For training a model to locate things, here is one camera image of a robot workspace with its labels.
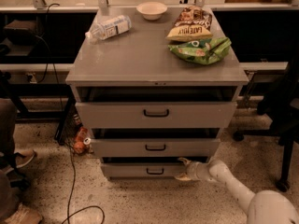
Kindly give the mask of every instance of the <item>power outlet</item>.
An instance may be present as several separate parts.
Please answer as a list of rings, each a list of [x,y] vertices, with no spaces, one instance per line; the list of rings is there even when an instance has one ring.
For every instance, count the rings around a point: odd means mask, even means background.
[[[31,84],[36,84],[37,83],[36,73],[35,72],[27,72],[26,76],[27,76],[27,81],[29,83],[31,83]]]

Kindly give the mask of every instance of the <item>gray cabinet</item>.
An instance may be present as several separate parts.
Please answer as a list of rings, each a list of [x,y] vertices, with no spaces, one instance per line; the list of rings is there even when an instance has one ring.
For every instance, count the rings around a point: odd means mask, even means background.
[[[181,10],[158,21],[131,7],[99,10],[96,19],[124,14],[133,28],[96,44],[86,39],[66,79],[107,178],[173,177],[184,171],[179,157],[206,162],[234,115],[248,79],[232,50],[210,66],[168,50],[165,35]],[[211,31],[223,35],[216,20]]]

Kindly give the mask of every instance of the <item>drawer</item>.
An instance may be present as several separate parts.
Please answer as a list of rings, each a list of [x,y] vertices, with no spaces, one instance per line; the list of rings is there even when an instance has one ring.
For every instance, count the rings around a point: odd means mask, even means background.
[[[97,157],[211,157],[220,139],[92,139]]]
[[[85,127],[226,128],[235,102],[76,103]]]
[[[101,169],[105,177],[125,178],[174,178],[186,171],[181,163],[120,163],[120,164],[101,164]]]

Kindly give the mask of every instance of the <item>plastic bottle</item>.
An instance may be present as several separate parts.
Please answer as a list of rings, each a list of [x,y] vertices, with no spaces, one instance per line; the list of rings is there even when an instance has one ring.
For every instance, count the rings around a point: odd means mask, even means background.
[[[95,21],[90,31],[86,33],[86,37],[96,40],[106,40],[114,35],[129,31],[131,27],[132,23],[130,18],[126,15],[120,15],[100,23]]]

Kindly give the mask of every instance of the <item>gray tabletop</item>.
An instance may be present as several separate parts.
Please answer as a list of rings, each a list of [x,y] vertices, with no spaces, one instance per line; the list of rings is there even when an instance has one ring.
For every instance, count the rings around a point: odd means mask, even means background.
[[[86,38],[66,79],[79,85],[245,85],[248,78],[230,53],[222,61],[203,66],[173,54],[166,39],[183,7],[169,7],[157,21],[147,21],[135,7],[109,7],[97,12],[96,21],[128,15],[130,31],[94,44]],[[213,16],[211,33],[224,36]]]

